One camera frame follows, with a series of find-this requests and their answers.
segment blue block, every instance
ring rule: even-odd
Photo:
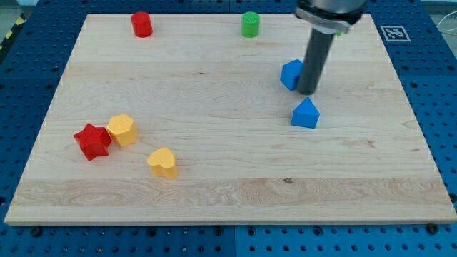
[[[293,91],[297,88],[298,78],[300,77],[302,68],[303,63],[298,59],[283,65],[283,70],[281,72],[281,82],[290,91]]]
[[[293,110],[291,125],[314,129],[320,115],[312,100],[307,97]]]

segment yellow heart block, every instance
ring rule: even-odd
[[[135,143],[138,138],[136,123],[126,114],[112,117],[106,129],[111,138],[122,147]]]
[[[168,148],[160,148],[148,157],[148,165],[154,176],[173,179],[178,176],[178,168],[173,152]]]

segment blue perforated table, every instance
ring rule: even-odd
[[[87,14],[139,9],[150,13],[291,13],[294,8],[295,1],[284,0],[40,1],[0,66],[1,220]],[[457,61],[419,1],[370,0],[367,12],[455,203]],[[2,222],[0,256],[454,256],[456,235],[455,224],[11,228]]]

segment red cylinder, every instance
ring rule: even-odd
[[[151,18],[148,13],[144,11],[136,12],[130,17],[130,20],[137,37],[143,38],[152,35]]]

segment red block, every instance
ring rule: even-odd
[[[106,128],[87,124],[83,131],[74,134],[74,138],[88,161],[98,156],[108,156],[111,137]]]
[[[136,12],[130,17],[130,20],[137,37],[148,37],[152,35],[151,18],[148,13],[144,11]]]

